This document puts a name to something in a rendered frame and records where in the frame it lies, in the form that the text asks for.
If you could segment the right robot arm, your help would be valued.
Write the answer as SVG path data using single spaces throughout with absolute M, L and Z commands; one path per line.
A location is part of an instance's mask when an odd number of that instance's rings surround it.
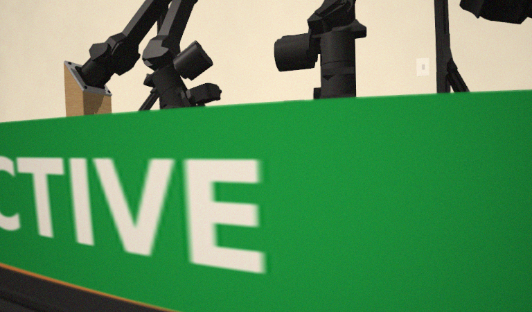
M 146 74 L 143 84 L 156 87 L 162 96 L 175 85 L 185 85 L 181 77 L 192 81 L 212 67 L 212 59 L 196 40 L 184 51 L 180 50 L 182 35 L 197 2 L 145 0 L 121 33 L 110 36 L 105 42 L 92 44 L 88 61 L 81 67 L 75 66 L 85 85 L 104 89 L 114 73 L 121 76 L 124 74 L 121 72 L 126 73 L 134 68 L 141 57 L 139 44 L 169 4 L 158 35 L 143 50 L 144 65 L 154 71 Z M 213 83 L 204 83 L 189 90 L 185 87 L 180 89 L 185 107 L 193 107 L 193 104 L 205 106 L 206 103 L 221 99 L 222 90 Z

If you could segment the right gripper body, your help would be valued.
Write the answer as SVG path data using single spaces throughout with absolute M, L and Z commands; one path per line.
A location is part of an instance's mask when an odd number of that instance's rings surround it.
M 167 89 L 162 94 L 162 102 L 160 102 L 161 106 L 164 107 L 163 109 L 172 109 L 172 108 L 183 108 L 185 107 L 182 97 L 181 97 L 181 89 L 180 87 L 185 87 L 186 90 L 187 87 L 185 85 L 175 85 L 169 89 Z M 176 106 L 176 107 L 173 107 Z

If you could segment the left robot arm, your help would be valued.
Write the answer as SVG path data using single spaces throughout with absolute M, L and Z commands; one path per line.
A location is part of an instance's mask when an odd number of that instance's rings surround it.
M 318 54 L 320 66 L 329 62 L 355 63 L 355 39 L 366 37 L 366 26 L 355 18 L 355 2 L 324 0 L 307 19 L 308 33 L 277 39 L 274 43 L 277 69 L 280 72 L 312 69 Z M 511 24 L 521 24 L 527 17 L 532 19 L 532 0 L 461 0 L 459 6 L 477 19 Z

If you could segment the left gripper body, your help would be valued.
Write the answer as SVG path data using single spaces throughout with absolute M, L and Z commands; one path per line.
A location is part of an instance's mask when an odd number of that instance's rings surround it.
M 356 97 L 354 62 L 329 62 L 320 66 L 321 98 Z

